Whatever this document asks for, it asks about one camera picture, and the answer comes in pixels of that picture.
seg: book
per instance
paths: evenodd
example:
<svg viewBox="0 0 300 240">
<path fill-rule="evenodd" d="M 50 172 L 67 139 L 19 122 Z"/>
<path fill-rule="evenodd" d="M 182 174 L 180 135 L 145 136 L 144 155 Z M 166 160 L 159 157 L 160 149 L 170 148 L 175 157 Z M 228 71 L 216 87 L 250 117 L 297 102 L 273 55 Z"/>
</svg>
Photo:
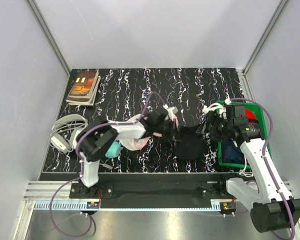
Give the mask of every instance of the book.
<svg viewBox="0 0 300 240">
<path fill-rule="evenodd" d="M 97 70 L 79 72 L 65 101 L 70 105 L 92 106 L 100 80 Z"/>
</svg>

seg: white headphones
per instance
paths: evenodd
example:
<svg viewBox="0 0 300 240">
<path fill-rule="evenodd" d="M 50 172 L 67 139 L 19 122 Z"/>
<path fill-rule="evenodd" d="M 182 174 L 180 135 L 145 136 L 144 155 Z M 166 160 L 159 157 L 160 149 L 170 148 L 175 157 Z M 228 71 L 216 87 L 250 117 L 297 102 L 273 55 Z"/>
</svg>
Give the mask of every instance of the white headphones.
<svg viewBox="0 0 300 240">
<path fill-rule="evenodd" d="M 88 126 L 88 120 L 79 114 L 70 114 L 57 120 L 50 133 L 50 145 L 62 153 L 69 153 L 77 146 L 77 135 Z M 73 130 L 70 140 L 63 138 L 59 133 Z"/>
</svg>

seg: metallic floor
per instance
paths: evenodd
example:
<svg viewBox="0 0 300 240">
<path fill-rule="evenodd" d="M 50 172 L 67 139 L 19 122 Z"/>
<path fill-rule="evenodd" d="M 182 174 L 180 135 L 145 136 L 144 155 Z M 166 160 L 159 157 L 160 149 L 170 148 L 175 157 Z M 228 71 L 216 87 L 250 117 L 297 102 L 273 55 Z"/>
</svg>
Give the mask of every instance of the metallic floor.
<svg viewBox="0 0 300 240">
<path fill-rule="evenodd" d="M 73 211 L 54 211 L 56 223 L 61 223 Z M 258 233 L 250 214 L 236 217 L 204 216 L 199 212 L 114 212 L 99 211 L 93 215 L 94 228 L 82 240 L 275 240 L 272 233 Z M 77 215 L 59 225 L 69 234 L 83 233 L 89 220 Z M 49 212 L 35 210 L 28 228 L 26 240 L 67 240 L 50 220 Z M 278 231 L 287 238 L 288 230 Z"/>
</svg>

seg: black marble tabletop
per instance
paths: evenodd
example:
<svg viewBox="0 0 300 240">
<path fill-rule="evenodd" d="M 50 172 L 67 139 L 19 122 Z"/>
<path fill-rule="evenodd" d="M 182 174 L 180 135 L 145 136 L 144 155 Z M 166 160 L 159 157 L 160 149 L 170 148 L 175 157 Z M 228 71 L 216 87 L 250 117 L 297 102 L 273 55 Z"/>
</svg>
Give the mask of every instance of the black marble tabletop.
<svg viewBox="0 0 300 240">
<path fill-rule="evenodd" d="M 79 69 L 71 72 L 59 112 L 59 118 L 79 114 L 93 123 L 96 116 L 126 121 L 141 112 L 148 95 L 159 93 L 169 106 L 178 108 L 181 126 L 200 127 L 205 119 L 203 106 L 225 98 L 243 97 L 235 68 L 126 68 L 99 69 L 101 81 L 93 106 L 73 106 L 66 103 Z M 158 98 L 151 99 L 148 110 L 161 106 Z M 100 172 L 120 173 L 182 173 L 228 172 L 231 168 L 218 165 L 218 147 L 205 139 L 207 151 L 195 160 L 179 160 L 173 153 L 173 142 L 153 136 L 138 151 L 121 148 L 117 158 L 101 161 L 113 166 L 100 167 Z M 79 159 L 74 152 L 63 154 L 50 147 L 42 171 L 44 173 L 76 173 Z"/>
</svg>

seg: white wall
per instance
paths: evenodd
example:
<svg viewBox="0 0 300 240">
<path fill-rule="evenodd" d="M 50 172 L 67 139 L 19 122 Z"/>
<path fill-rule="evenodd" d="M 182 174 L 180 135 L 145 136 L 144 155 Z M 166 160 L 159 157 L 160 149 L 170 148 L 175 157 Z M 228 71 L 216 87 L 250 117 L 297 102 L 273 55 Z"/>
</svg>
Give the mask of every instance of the white wall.
<svg viewBox="0 0 300 240">
<path fill-rule="evenodd" d="M 287 5 L 248 80 L 256 100 L 273 116 L 276 166 L 300 198 L 300 0 Z"/>
<path fill-rule="evenodd" d="M 67 76 L 25 0 L 0 0 L 0 240 L 42 166 Z"/>
<path fill-rule="evenodd" d="M 280 0 L 36 0 L 70 68 L 243 68 Z"/>
</svg>

